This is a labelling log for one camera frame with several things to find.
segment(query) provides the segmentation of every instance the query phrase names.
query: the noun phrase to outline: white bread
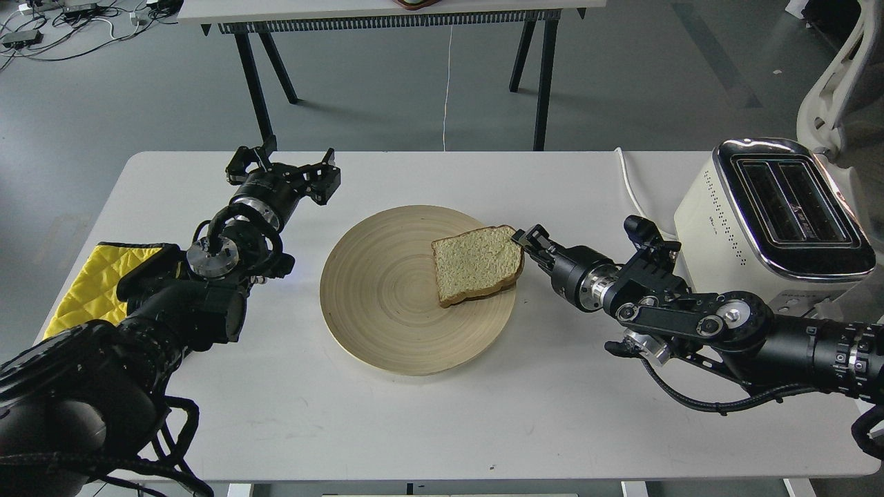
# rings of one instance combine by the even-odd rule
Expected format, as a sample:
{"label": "white bread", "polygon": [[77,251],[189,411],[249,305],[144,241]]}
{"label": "white bread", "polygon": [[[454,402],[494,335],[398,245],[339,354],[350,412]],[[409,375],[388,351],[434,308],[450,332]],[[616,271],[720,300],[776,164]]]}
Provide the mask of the white bread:
{"label": "white bread", "polygon": [[510,237],[511,226],[479,228],[435,240],[433,262],[439,305],[494,294],[522,274],[522,248]]}

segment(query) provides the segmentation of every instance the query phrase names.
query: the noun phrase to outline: yellow oven mitt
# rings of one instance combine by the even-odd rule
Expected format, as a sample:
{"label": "yellow oven mitt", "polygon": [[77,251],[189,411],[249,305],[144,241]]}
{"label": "yellow oven mitt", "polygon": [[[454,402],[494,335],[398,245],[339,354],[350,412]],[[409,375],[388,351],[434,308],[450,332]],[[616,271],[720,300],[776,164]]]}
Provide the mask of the yellow oven mitt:
{"label": "yellow oven mitt", "polygon": [[126,317],[126,303],[117,300],[117,283],[168,245],[102,242],[95,246],[80,274],[58,304],[43,339],[89,319],[104,319],[118,325]]}

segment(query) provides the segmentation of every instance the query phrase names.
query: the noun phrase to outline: white tabletop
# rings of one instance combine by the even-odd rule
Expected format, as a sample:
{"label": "white tabletop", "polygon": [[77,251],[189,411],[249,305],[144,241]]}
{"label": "white tabletop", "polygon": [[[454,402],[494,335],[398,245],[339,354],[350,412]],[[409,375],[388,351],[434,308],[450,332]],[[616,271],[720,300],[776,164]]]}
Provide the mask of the white tabletop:
{"label": "white tabletop", "polygon": [[518,11],[604,7],[606,0],[442,0],[418,11],[403,9],[393,0],[186,0],[178,21],[211,24],[282,19],[435,14],[453,12]]}
{"label": "white tabletop", "polygon": [[[145,152],[129,160],[76,267],[99,241],[187,244],[226,204],[231,152]],[[322,153],[277,153],[312,164]],[[627,153],[637,194],[668,231],[708,152]],[[874,472],[850,437],[854,402],[808,394],[728,417],[669,399],[636,360],[610,356],[621,328],[555,295],[533,262],[513,315],[481,356],[410,378],[350,356],[319,305],[325,258],[367,216],[408,204],[460,210],[488,225],[543,224],[552,238],[625,262],[632,213],[613,152],[341,152],[338,192],[305,200],[283,233],[293,273],[253,289],[241,340],[194,354],[169,393],[201,422],[187,460],[224,481],[501,478],[834,477]],[[673,361],[673,386],[743,398]]]}

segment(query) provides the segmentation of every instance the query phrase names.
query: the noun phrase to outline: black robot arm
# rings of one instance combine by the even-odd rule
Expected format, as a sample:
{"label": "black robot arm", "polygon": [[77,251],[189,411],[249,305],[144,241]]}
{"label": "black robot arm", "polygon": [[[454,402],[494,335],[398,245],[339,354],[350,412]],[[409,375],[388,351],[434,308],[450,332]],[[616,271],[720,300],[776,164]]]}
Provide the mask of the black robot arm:
{"label": "black robot arm", "polygon": [[[518,230],[513,241],[550,275],[552,288],[584,312],[603,310],[624,326],[622,341],[605,349],[643,361],[654,380],[691,409],[728,412],[808,392],[837,392],[876,404],[853,426],[869,455],[884,459],[870,436],[884,421],[884,331],[881,325],[780,316],[755,294],[693,293],[673,274],[681,248],[664,241],[649,220],[624,222],[636,253],[622,266],[591,248],[564,248],[540,226]],[[720,361],[702,356],[709,347]],[[653,369],[680,359],[740,385],[750,397],[735,402],[696,401],[679,394]]]}
{"label": "black robot arm", "polygon": [[[323,205],[340,184],[333,150],[294,167],[271,163],[275,148],[273,137],[240,147],[227,168],[239,189],[191,247],[168,246],[119,281],[119,325],[88,321],[0,367],[0,495],[73,497],[90,479],[137,487],[108,476],[117,469],[212,494],[184,461],[198,408],[165,394],[170,376],[190,352],[239,339],[252,286],[292,270],[279,233],[298,201]],[[187,414],[177,437],[171,409]],[[148,444],[155,461],[138,456]]]}

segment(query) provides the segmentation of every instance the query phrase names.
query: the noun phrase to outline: round bamboo plate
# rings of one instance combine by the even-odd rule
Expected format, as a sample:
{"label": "round bamboo plate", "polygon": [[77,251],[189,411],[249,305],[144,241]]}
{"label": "round bamboo plate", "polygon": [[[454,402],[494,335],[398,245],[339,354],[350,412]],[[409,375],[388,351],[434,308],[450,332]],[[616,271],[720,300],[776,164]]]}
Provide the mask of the round bamboo plate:
{"label": "round bamboo plate", "polygon": [[335,340],[365,363],[411,376],[481,354],[513,311],[515,285],[443,309],[430,243],[483,226],[457,210],[408,205],[350,228],[325,262],[319,287]]}

